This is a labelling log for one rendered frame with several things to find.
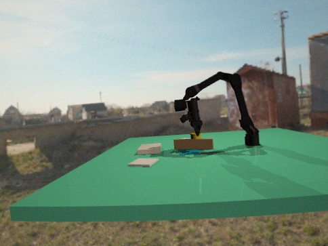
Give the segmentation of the yellow cup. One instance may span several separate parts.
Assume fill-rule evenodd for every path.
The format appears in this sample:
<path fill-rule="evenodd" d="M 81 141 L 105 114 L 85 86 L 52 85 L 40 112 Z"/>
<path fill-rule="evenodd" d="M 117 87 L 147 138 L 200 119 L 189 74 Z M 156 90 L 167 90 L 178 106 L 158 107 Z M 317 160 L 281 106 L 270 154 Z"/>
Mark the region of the yellow cup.
<path fill-rule="evenodd" d="M 199 136 L 197 136 L 196 133 L 191 133 L 190 136 L 191 136 L 191 139 L 201 139 L 201 134 L 202 133 L 199 133 Z"/>

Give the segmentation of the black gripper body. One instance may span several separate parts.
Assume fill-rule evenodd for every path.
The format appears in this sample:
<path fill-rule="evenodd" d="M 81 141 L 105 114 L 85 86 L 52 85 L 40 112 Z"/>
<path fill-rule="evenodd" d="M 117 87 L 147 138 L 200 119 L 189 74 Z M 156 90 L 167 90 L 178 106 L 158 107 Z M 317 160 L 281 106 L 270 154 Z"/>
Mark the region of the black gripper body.
<path fill-rule="evenodd" d="M 188 110 L 189 114 L 191 115 L 192 119 L 189 119 L 189 123 L 191 127 L 203 125 L 203 122 L 199 116 L 199 109 Z"/>

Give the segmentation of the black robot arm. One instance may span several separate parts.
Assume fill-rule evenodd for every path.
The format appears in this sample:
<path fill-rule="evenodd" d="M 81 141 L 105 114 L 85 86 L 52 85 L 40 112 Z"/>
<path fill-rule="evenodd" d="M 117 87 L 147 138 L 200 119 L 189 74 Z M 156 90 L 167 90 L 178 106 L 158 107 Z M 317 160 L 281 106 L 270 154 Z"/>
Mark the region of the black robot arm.
<path fill-rule="evenodd" d="M 254 127 L 253 121 L 251 120 L 245 103 L 245 97 L 243 95 L 242 90 L 242 81 L 241 76 L 239 74 L 229 74 L 229 73 L 222 73 L 218 72 L 212 75 L 210 78 L 204 80 L 203 82 L 190 86 L 185 91 L 185 96 L 181 100 L 174 100 L 174 108 L 175 111 L 182 111 L 186 110 L 187 104 L 188 109 L 193 110 L 198 108 L 197 100 L 200 98 L 195 97 L 202 89 L 210 86 L 211 84 L 215 83 L 217 80 L 224 80 L 230 82 L 232 88 L 236 94 L 237 102 L 239 105 L 239 109 L 241 112 L 241 119 L 239 122 L 241 127 L 245 130 L 245 144 L 248 146 L 259 146 L 259 130 Z M 195 98 L 193 98 L 195 97 Z M 190 99 L 190 100 L 189 100 Z M 189 101 L 185 101 L 189 100 Z M 187 104 L 186 104 L 187 103 Z"/>

